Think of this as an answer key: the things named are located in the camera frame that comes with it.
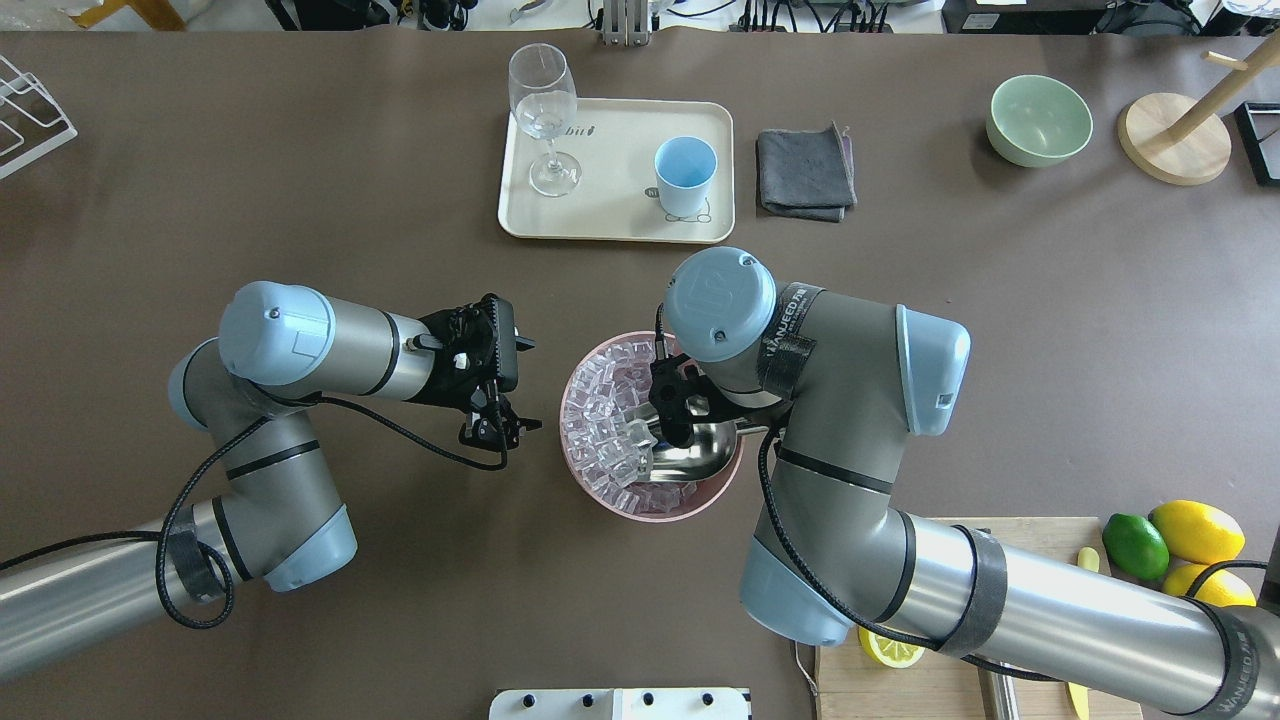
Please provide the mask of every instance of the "blue cup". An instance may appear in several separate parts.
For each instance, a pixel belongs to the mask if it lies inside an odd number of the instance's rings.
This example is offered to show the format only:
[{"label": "blue cup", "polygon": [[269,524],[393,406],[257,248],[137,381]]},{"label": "blue cup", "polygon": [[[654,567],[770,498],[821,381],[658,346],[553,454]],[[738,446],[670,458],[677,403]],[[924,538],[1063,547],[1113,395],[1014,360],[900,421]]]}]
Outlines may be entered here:
[{"label": "blue cup", "polygon": [[676,218],[696,215],[707,201],[717,164],[716,150],[704,140],[681,136],[663,142],[653,158],[662,209]]}]

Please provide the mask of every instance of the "table surface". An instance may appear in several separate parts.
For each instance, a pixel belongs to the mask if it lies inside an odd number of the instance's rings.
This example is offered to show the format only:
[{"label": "table surface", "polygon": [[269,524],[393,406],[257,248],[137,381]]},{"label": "table surface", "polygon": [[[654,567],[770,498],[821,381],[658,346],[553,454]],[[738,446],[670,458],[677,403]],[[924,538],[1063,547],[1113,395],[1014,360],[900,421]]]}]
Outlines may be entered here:
[{"label": "table surface", "polygon": [[[164,512],[211,451],[169,410],[169,370],[255,279],[403,315],[499,292],[539,342],[515,406],[554,420],[576,361],[649,327],[695,249],[499,228],[506,63],[530,37],[0,35],[81,131],[0,183],[0,557]],[[1265,559],[1280,202],[1230,122],[1230,165],[1196,188],[1142,174],[1114,131],[1140,95],[1215,83],[1199,51],[1256,41],[536,37],[566,50],[584,96],[727,108],[728,242],[780,281],[969,328],[951,429],[910,443],[899,507],[1105,519],[1193,497],[1235,514],[1244,555]],[[986,102],[1019,73],[1085,97],[1084,152],[1043,170],[993,154]],[[1277,95],[1272,73],[1239,100]],[[831,120],[855,142],[858,209],[842,224],[763,211],[756,135]],[[376,409],[447,445],[461,420]],[[687,521],[641,525],[579,489],[554,430],[493,475],[353,414],[312,418],[361,544],[347,568],[287,596],[246,585],[214,632],[156,620],[0,689],[0,715],[484,717],[504,688],[690,684],[750,687],[758,717],[813,712],[790,644],[737,602],[750,474]]]}]

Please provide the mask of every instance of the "gray cloth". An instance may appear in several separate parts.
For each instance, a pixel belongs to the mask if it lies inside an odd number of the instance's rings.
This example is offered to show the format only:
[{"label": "gray cloth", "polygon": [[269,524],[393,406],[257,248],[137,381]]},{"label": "gray cloth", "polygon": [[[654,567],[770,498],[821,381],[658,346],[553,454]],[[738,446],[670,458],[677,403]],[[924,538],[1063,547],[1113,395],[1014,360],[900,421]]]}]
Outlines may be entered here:
[{"label": "gray cloth", "polygon": [[774,215],[838,223],[854,195],[854,150],[836,123],[818,132],[767,129],[755,141],[760,204]]}]

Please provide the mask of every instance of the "metal clamp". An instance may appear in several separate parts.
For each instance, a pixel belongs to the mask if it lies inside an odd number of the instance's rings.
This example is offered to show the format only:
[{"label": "metal clamp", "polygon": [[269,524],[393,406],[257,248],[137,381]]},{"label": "metal clamp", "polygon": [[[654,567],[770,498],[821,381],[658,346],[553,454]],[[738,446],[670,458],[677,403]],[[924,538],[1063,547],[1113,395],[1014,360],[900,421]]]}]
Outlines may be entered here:
[{"label": "metal clamp", "polygon": [[649,36],[658,29],[658,17],[649,14],[649,0],[604,0],[596,20],[605,45],[649,45]]}]

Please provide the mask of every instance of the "yellow knife handle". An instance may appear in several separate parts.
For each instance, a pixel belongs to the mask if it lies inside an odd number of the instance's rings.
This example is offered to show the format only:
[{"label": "yellow knife handle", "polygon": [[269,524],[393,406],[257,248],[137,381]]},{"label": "yellow knife handle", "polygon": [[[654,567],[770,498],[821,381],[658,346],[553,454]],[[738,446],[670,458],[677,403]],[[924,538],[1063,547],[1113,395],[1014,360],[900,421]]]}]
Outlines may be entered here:
[{"label": "yellow knife handle", "polygon": [[[1085,570],[1098,571],[1098,551],[1092,547],[1082,547],[1075,556],[1075,564]],[[1071,707],[1080,720],[1089,720],[1089,689],[1075,683],[1066,684],[1066,692],[1071,696]]]},{"label": "yellow knife handle", "polygon": [[1075,564],[1085,570],[1098,571],[1098,551],[1092,547],[1082,547],[1079,555],[1075,556]]}]

